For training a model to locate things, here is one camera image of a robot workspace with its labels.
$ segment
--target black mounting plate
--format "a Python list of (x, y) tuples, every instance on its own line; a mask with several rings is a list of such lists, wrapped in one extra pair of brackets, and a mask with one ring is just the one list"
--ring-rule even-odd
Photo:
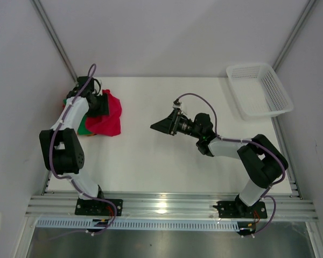
[[(123, 200), (122, 199), (106, 199), (111, 201), (117, 210), (117, 216), (120, 217), (123, 210)], [(110, 204), (101, 202), (99, 200), (83, 200), (78, 198), (75, 207), (75, 215), (83, 216), (110, 216), (110, 211), (107, 207), (111, 207)]]
[(238, 212), (234, 200), (221, 200), (217, 202), (217, 205), (213, 206), (219, 212), (219, 218), (223, 219), (254, 219), (254, 211), (257, 212), (261, 219), (266, 219), (267, 211), (264, 202), (257, 202), (251, 210), (245, 213), (245, 216), (241, 216)]

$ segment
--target white wall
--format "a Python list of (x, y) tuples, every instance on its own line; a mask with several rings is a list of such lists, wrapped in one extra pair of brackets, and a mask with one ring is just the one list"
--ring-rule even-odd
[(301, 193), (314, 200), (323, 233), (323, 0), (278, 73), (294, 101), (281, 117)]
[(277, 58), (307, 0), (42, 0), (75, 70), (226, 76)]
[(45, 175), (38, 134), (72, 81), (28, 0), (0, 1), (0, 258), (10, 257)]

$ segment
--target white table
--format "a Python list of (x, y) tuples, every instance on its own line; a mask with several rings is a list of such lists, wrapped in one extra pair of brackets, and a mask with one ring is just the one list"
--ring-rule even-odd
[[(116, 137), (79, 137), (85, 153), (84, 168), (103, 191), (237, 193), (249, 177), (240, 160), (203, 156), (197, 139), (150, 129), (172, 112), (173, 101), (193, 92), (208, 100), (217, 112), (218, 132), (224, 137), (252, 138), (262, 133), (277, 147), (271, 119), (244, 121), (235, 107), (226, 78), (102, 77), (103, 89), (121, 100), (122, 133)], [(188, 118), (209, 113), (209, 107), (194, 96), (181, 99)], [(54, 177), (49, 190), (73, 190)], [(270, 193), (289, 195), (288, 177)]]

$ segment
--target white plastic basket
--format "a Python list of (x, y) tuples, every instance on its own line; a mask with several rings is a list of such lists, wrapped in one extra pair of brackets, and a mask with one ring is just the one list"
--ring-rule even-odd
[(275, 117), (293, 110), (291, 99), (269, 64), (229, 66), (226, 73), (244, 120)]

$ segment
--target red cloth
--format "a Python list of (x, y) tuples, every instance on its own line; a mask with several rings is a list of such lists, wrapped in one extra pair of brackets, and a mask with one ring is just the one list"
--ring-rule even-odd
[(115, 98), (110, 90), (103, 90), (103, 94), (108, 94), (109, 115), (88, 117), (85, 121), (85, 127), (92, 133), (115, 136), (121, 133), (120, 116), (122, 107), (120, 100)]

